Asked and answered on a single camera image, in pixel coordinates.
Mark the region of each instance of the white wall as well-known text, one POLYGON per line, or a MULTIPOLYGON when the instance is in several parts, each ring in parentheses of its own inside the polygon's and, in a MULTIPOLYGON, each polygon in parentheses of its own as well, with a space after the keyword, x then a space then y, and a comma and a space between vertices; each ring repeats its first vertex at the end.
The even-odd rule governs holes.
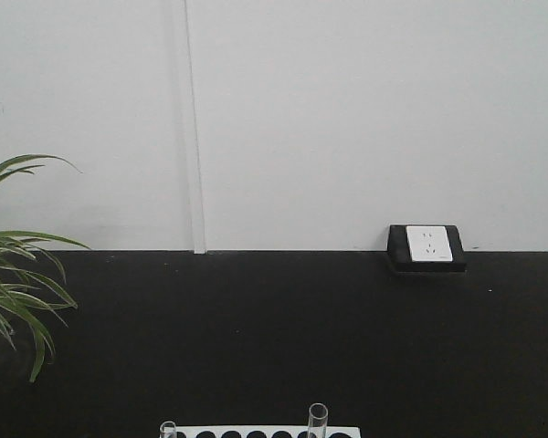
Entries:
POLYGON ((208 248, 548 250, 548 1, 189 5, 208 248))
POLYGON ((191 249, 172 0, 0 1, 0 229, 95 249, 191 249))

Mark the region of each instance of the electrical outlet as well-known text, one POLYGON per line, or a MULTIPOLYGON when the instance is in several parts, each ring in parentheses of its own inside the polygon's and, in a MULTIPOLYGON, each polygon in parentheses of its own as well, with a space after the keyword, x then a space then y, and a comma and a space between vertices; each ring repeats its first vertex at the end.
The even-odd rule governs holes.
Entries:
POLYGON ((406 235, 413 262, 453 261, 444 226, 408 225, 406 235))

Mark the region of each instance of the test tube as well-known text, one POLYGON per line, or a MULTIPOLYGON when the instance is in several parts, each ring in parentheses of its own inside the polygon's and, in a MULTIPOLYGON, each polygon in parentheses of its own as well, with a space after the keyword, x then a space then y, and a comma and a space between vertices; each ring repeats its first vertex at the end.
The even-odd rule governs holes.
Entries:
POLYGON ((174 422, 164 422, 161 424, 161 434, 159 438, 176 438, 176 424, 174 424, 174 422))
POLYGON ((322 403, 314 403, 309 408, 309 426, 307 438, 325 438, 329 411, 322 403))

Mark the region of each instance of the black outlet box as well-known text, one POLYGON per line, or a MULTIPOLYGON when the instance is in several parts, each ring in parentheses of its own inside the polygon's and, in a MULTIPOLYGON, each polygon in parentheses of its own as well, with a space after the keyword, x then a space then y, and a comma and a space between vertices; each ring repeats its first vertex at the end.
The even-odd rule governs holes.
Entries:
POLYGON ((409 225, 390 225, 387 254, 396 272, 465 272, 467 270, 465 253, 455 225, 426 225, 444 226, 447 230, 448 244, 453 255, 450 262, 418 262, 412 260, 406 233, 407 226, 409 225))

